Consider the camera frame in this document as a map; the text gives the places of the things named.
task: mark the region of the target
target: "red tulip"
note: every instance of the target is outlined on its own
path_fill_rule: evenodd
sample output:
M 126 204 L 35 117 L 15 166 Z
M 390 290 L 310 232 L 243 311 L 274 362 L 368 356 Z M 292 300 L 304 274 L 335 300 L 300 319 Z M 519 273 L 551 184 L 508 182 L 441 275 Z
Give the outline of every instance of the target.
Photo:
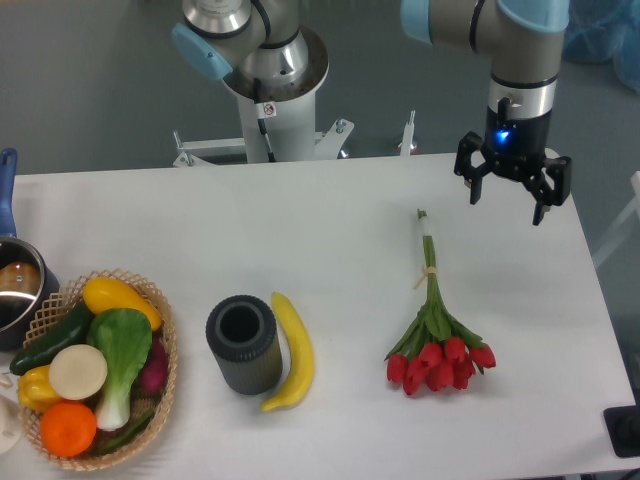
M 409 360 L 407 360 L 407 357 L 399 353 L 391 355 L 387 363 L 387 380 L 393 383 L 401 383 L 408 367 Z
M 453 385 L 453 381 L 453 364 L 447 360 L 440 362 L 437 366 L 430 369 L 426 378 L 427 386 L 434 392 Z
M 429 387 L 429 390 L 431 390 L 432 392 L 439 392 L 444 388 L 438 381 L 438 376 L 436 374 L 437 368 L 438 367 L 434 367 L 433 369 L 431 369 L 429 375 L 427 375 L 427 378 L 425 379 L 427 387 Z
M 413 395 L 416 393 L 427 373 L 428 369 L 422 365 L 420 358 L 414 357 L 413 360 L 409 362 L 409 368 L 407 369 L 407 374 L 404 377 L 404 382 L 402 384 L 404 393 L 407 395 Z
M 471 360 L 479 367 L 493 368 L 496 366 L 496 357 L 493 355 L 489 345 L 472 348 L 469 354 L 471 355 Z
M 420 361 L 425 367 L 435 367 L 442 362 L 442 347 L 437 342 L 427 343 L 420 351 Z
M 464 360 L 454 366 L 456 375 L 461 375 L 466 378 L 476 374 L 476 367 L 473 366 L 471 357 L 469 354 L 465 354 Z
M 450 362 L 460 363 L 464 360 L 466 354 L 467 346 L 459 337 L 451 337 L 444 344 L 444 355 Z
M 459 374 L 457 371 L 453 375 L 453 388 L 456 390 L 464 390 L 469 386 L 469 377 Z

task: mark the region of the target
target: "gray floor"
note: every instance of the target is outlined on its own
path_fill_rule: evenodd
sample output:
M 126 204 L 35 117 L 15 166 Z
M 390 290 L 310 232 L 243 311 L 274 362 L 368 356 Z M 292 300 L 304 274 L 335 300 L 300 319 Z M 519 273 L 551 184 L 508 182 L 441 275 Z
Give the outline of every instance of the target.
M 452 152 L 467 131 L 482 132 L 488 59 L 408 39 L 399 0 L 302 4 L 331 58 L 318 128 L 355 122 L 353 155 L 394 153 L 411 109 L 421 153 Z M 0 2 L 0 146 L 19 150 L 19 173 L 170 167 L 174 129 L 183 140 L 241 136 L 232 97 L 173 48 L 180 18 L 178 0 Z M 549 146 L 574 159 L 593 247 L 633 196 L 640 95 L 611 64 L 564 63 Z M 640 228 L 598 274 L 623 354 L 640 351 Z

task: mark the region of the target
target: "yellow squash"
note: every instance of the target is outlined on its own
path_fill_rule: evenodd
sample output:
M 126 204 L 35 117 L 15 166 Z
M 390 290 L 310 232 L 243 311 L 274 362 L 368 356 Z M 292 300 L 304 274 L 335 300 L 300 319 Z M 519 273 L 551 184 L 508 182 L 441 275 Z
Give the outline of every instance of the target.
M 132 287 L 117 278 L 92 278 L 84 286 L 82 298 L 89 310 L 96 315 L 112 308 L 132 308 L 147 316 L 152 331 L 155 332 L 162 326 L 158 310 Z
M 287 297 L 277 292 L 271 296 L 271 308 L 287 336 L 291 369 L 280 390 L 260 405 L 265 412 L 300 402 L 311 387 L 315 371 L 311 340 L 296 309 Z
M 63 400 L 49 383 L 49 365 L 33 368 L 18 379 L 18 400 L 36 412 L 46 412 Z

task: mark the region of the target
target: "blue led light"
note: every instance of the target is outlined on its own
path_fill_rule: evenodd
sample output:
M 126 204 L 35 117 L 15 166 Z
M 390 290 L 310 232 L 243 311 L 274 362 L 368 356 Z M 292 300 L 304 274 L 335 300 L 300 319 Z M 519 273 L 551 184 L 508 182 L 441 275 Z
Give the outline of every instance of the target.
M 498 143 L 504 144 L 509 138 L 509 135 L 511 135 L 511 132 L 509 130 L 498 130 L 496 132 L 496 140 L 498 141 Z

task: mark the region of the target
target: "fake vegetable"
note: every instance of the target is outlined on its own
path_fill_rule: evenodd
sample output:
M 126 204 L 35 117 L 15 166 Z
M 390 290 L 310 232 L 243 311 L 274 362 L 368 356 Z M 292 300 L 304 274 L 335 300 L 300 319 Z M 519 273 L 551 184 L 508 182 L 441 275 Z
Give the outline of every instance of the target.
M 87 343 L 102 352 L 107 360 L 107 380 L 96 407 L 100 430 L 123 427 L 131 414 L 131 385 L 147 360 L 151 348 L 151 327 L 139 310 L 107 310 L 94 322 L 98 327 L 87 336 Z
M 280 390 L 260 405 L 264 412 L 300 402 L 311 387 L 315 371 L 311 340 L 296 309 L 287 297 L 277 292 L 271 295 L 271 308 L 287 336 L 291 370 Z
M 405 334 L 387 354 L 387 379 L 402 383 L 407 395 L 416 393 L 423 382 L 433 392 L 448 386 L 463 390 L 476 373 L 476 366 L 480 373 L 484 373 L 484 368 L 496 366 L 495 357 L 482 337 L 456 320 L 444 306 L 426 212 L 418 210 L 418 219 L 423 229 L 426 268 L 414 289 L 427 280 L 427 300 Z
M 150 408 L 144 412 L 139 418 L 131 422 L 129 426 L 122 431 L 117 437 L 110 438 L 103 444 L 98 445 L 91 453 L 93 455 L 106 455 L 111 453 L 123 445 L 128 444 L 138 433 L 147 428 L 151 422 L 155 410 Z
M 147 363 L 138 376 L 138 384 L 147 393 L 154 394 L 162 390 L 169 376 L 169 357 L 159 338 L 154 337 Z
M 75 457 L 91 446 L 95 436 L 96 417 L 81 403 L 58 403 L 40 420 L 42 445 L 51 455 Z
M 18 379 L 18 400 L 36 412 L 46 412 L 62 401 L 49 383 L 49 365 L 29 370 Z
M 16 355 L 9 370 L 14 375 L 24 375 L 33 368 L 50 364 L 62 349 L 84 341 L 94 316 L 80 301 L 46 334 Z
M 72 345 L 51 362 L 49 382 L 58 395 L 67 400 L 89 398 L 107 378 L 107 361 L 91 345 Z
M 96 315 L 112 308 L 132 308 L 144 313 L 154 332 L 162 326 L 158 311 L 122 280 L 112 277 L 92 278 L 82 290 L 87 307 Z

